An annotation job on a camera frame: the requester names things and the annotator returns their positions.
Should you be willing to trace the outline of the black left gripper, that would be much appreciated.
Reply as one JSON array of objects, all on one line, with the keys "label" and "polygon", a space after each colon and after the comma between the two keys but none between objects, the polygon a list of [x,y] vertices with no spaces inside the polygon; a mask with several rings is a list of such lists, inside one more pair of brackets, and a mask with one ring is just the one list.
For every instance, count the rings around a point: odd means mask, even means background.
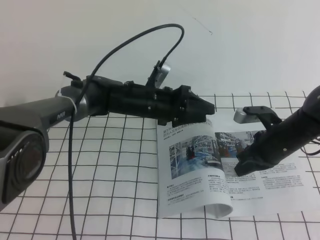
[{"label": "black left gripper", "polygon": [[174,127],[178,127],[206,122],[207,115],[215,113],[215,105],[192,93],[186,85],[177,89],[159,89],[129,81],[111,88],[107,110],[155,119],[163,126],[171,122]]}]

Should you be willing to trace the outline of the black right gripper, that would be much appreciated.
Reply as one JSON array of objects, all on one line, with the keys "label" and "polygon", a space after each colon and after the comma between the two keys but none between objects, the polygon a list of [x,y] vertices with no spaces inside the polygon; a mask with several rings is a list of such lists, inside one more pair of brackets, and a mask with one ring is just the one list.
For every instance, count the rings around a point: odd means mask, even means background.
[{"label": "black right gripper", "polygon": [[254,135],[253,143],[236,155],[238,177],[273,168],[304,146],[304,115],[293,114],[269,130]]}]

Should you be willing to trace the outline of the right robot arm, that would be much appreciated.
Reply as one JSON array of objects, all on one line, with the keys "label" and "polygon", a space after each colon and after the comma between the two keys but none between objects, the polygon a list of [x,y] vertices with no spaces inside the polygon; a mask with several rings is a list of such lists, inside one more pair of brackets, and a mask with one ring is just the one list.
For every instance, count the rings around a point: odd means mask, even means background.
[{"label": "right robot arm", "polygon": [[239,124],[261,122],[264,130],[253,136],[253,143],[236,155],[234,170],[239,177],[271,169],[320,135],[320,89],[316,87],[302,107],[285,120],[267,106],[245,106],[236,110]]}]

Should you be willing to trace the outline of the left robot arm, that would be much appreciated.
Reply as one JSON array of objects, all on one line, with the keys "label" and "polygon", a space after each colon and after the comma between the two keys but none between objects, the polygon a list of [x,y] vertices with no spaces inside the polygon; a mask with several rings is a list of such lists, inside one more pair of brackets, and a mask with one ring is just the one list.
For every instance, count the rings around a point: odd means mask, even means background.
[{"label": "left robot arm", "polygon": [[101,76],[73,79],[55,97],[0,109],[0,207],[4,209],[41,173],[49,151],[48,130],[65,120],[108,113],[155,119],[173,127],[204,123],[212,103],[191,88],[162,89]]}]

